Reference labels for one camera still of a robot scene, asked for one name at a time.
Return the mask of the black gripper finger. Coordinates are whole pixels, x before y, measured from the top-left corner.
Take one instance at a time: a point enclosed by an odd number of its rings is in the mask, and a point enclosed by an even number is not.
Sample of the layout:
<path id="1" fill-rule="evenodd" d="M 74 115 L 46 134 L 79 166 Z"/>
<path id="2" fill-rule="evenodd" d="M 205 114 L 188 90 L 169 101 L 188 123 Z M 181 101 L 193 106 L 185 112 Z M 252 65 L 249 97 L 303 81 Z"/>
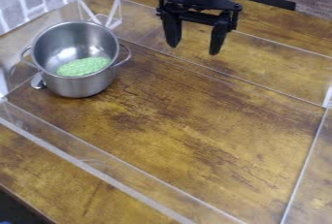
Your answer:
<path id="1" fill-rule="evenodd" d="M 209 53 L 217 55 L 221 51 L 224 41 L 229 32 L 229 25 L 225 22 L 213 27 Z"/>
<path id="2" fill-rule="evenodd" d="M 165 30 L 165 38 L 169 46 L 174 48 L 182 38 L 182 21 L 179 17 L 171 13 L 162 13 L 162 24 Z"/>

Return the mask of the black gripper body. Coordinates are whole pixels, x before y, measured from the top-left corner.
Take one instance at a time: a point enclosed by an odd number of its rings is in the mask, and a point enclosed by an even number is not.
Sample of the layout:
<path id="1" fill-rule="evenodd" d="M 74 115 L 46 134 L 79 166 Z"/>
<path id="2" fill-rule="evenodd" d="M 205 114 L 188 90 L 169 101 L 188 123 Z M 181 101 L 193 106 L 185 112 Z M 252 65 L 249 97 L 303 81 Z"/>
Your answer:
<path id="1" fill-rule="evenodd" d="M 158 0 L 158 15 L 167 12 L 177 15 L 181 21 L 216 26 L 228 24 L 228 31 L 236 29 L 238 14 L 242 10 L 240 4 L 229 0 Z"/>

